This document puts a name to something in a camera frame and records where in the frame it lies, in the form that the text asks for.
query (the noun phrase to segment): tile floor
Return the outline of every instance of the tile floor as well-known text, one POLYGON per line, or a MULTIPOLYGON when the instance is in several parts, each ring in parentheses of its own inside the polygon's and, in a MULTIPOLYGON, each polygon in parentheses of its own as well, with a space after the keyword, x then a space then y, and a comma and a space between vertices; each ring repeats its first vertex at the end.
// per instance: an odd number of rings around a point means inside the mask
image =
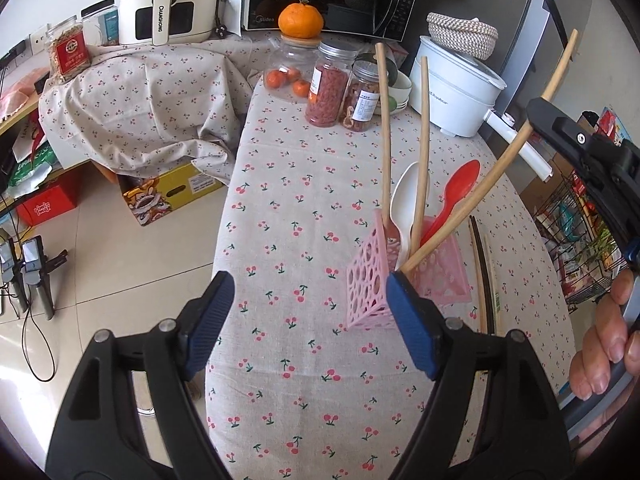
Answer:
MULTIPOLYGON (((46 321, 42 306, 33 306, 56 361, 51 382, 31 375, 20 344, 24 319, 6 298, 0 316, 0 417, 36 464, 44 467, 66 386, 96 330, 144 332, 209 284, 225 198, 223 187, 143 228, 118 188, 86 166, 78 208, 36 229, 47 255, 69 252, 51 275, 56 315, 46 321)), ((34 371, 48 377, 49 353, 31 320, 26 344, 34 371)), ((204 400, 196 406, 204 420, 204 400)), ((141 419, 152 458, 168 464, 155 419, 141 419)))

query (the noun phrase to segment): goji berry jar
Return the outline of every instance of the goji berry jar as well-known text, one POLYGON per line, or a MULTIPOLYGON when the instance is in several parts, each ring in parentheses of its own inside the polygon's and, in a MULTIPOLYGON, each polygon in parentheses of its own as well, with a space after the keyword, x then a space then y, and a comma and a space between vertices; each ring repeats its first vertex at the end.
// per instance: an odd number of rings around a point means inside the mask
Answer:
POLYGON ((358 49, 344 41, 321 41, 305 111, 306 120, 313 126, 335 124, 357 55, 358 49))

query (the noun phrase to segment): blue gripper pad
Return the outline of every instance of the blue gripper pad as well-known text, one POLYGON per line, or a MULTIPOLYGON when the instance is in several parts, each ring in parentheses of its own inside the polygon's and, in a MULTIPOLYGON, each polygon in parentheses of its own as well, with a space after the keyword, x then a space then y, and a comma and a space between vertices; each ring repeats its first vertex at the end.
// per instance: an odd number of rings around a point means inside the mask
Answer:
POLYGON ((184 359, 180 374, 184 380, 190 381, 206 366, 234 302, 235 293, 233 277, 220 270, 204 294, 189 300, 178 316, 178 341, 184 359))
POLYGON ((444 321, 442 314, 433 301, 420 298, 399 271, 386 280, 386 302, 415 367, 437 380, 443 367, 443 333, 438 325, 444 321))

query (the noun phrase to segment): glass jar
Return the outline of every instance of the glass jar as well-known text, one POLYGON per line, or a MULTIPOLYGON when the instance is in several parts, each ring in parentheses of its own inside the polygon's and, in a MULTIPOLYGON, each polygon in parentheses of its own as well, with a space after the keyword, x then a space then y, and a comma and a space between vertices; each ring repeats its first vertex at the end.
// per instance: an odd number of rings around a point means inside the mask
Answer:
POLYGON ((82 11, 84 42, 87 45, 118 44, 118 7, 113 0, 104 0, 82 11))
POLYGON ((311 79, 305 118, 313 126, 333 126, 358 50, 344 41, 323 40, 311 79))
POLYGON ((380 99, 378 66, 358 60, 353 64, 338 122, 352 132, 369 129, 373 111, 380 99))
POLYGON ((51 65, 50 78, 66 83, 91 66, 91 56, 84 44, 82 22, 77 16, 51 27, 46 33, 46 46, 51 65))
POLYGON ((293 104, 306 103, 319 43, 320 38, 281 36, 280 46, 269 56, 263 74, 264 86, 271 95, 293 104))

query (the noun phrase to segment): human hand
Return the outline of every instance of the human hand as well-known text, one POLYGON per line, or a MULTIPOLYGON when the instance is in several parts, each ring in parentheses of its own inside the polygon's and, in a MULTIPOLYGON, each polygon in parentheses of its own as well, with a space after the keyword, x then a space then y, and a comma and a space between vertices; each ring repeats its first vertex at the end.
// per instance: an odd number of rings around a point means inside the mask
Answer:
MULTIPOLYGON (((602 394, 610 380, 610 363, 624 359, 626 370, 634 377, 640 376, 640 332, 627 333, 626 322, 620 305, 625 304, 633 289, 633 273, 625 269, 616 277, 611 291, 596 307, 595 324, 584 335, 582 350, 571 361, 569 384, 576 397, 587 400, 593 394, 602 394)), ((635 381, 580 434, 587 438, 609 420, 628 399, 635 381)), ((578 459, 588 456, 600 443, 604 433, 582 448, 578 459)))

